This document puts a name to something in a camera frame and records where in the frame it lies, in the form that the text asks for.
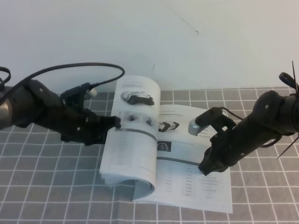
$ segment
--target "curled page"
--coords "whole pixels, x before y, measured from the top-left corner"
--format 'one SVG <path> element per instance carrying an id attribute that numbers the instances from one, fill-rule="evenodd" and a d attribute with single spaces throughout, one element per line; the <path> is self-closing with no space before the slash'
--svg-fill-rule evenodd
<path id="1" fill-rule="evenodd" d="M 124 76 L 117 82 L 111 116 L 121 128 L 111 129 L 102 157 L 100 175 L 108 185 L 140 180 L 154 189 L 160 88 L 151 79 Z"/>

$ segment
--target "white wall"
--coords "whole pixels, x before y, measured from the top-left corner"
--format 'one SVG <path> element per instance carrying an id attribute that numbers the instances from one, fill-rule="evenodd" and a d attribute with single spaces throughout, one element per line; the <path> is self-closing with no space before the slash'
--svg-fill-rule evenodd
<path id="1" fill-rule="evenodd" d="M 0 0 L 0 66 L 11 69 L 11 84 L 92 61 L 149 76 L 164 90 L 282 86 L 278 75 L 291 73 L 291 60 L 299 68 L 298 24 L 298 0 Z M 40 80 L 60 92 L 110 72 L 71 69 Z"/>

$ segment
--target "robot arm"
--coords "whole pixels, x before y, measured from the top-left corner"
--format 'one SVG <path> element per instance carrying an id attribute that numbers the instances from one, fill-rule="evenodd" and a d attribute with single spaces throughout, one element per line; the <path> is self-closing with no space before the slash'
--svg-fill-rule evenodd
<path id="1" fill-rule="evenodd" d="M 280 74 L 280 79 L 296 88 L 296 83 L 288 74 Z M 217 132 L 210 141 L 211 147 L 205 151 L 199 169 L 204 175 L 223 172 L 235 165 L 243 157 L 259 147 L 269 147 L 283 135 L 299 132 L 299 95 L 280 96 L 275 91 L 261 95 L 252 113 L 239 124 L 222 114 L 219 107 L 211 108 L 192 120 L 189 133 L 197 135 L 211 125 Z"/>
<path id="2" fill-rule="evenodd" d="M 103 144 L 107 131 L 120 127 L 120 119 L 98 116 L 84 108 L 84 100 L 94 91 L 94 85 L 85 83 L 58 96 L 37 80 L 29 79 L 17 88 L 4 86 L 2 81 L 0 129 L 34 123 L 60 133 L 62 141 Z"/>

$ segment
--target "gray grid tablecloth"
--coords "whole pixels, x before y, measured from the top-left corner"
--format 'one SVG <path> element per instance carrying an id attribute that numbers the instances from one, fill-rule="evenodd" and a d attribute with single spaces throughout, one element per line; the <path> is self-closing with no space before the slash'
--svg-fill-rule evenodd
<path id="1" fill-rule="evenodd" d="M 245 117 L 268 90 L 163 91 L 161 104 L 225 106 Z M 101 93 L 85 106 L 109 115 L 113 95 Z M 293 137 L 231 168 L 234 213 L 225 214 L 133 203 L 133 181 L 110 188 L 99 177 L 103 146 L 62 143 L 59 134 L 35 125 L 1 130 L 0 224 L 298 223 L 299 145 L 276 159 Z"/>

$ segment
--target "book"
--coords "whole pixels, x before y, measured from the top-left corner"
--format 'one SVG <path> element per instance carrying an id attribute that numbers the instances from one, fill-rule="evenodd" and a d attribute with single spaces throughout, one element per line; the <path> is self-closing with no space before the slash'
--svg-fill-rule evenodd
<path id="1" fill-rule="evenodd" d="M 133 201 L 232 213 L 230 171 L 204 176 L 198 169 L 216 131 L 198 136 L 189 122 L 205 109 L 160 105 L 160 87 L 142 76 L 116 84 L 111 116 L 121 128 L 108 131 L 100 175 L 105 184 L 136 180 Z"/>

